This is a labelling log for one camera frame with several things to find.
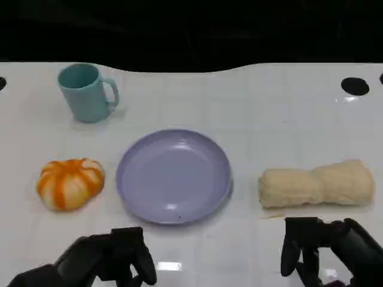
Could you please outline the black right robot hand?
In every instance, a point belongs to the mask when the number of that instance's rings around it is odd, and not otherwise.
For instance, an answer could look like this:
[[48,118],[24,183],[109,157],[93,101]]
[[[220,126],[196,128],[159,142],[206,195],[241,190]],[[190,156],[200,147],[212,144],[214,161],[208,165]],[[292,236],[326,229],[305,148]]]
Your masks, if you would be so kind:
[[[319,278],[319,248],[329,248],[351,272],[349,284]],[[382,286],[382,247],[355,220],[286,217],[281,276],[297,271],[304,286]]]

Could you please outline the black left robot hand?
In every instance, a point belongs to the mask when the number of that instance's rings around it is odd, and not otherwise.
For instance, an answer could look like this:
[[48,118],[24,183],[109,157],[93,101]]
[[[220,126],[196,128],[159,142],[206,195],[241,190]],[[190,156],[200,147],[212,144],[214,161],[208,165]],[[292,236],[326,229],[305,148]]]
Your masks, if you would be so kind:
[[117,286],[153,286],[157,273],[142,227],[115,228],[78,238],[54,263],[66,286],[92,286],[96,278]]

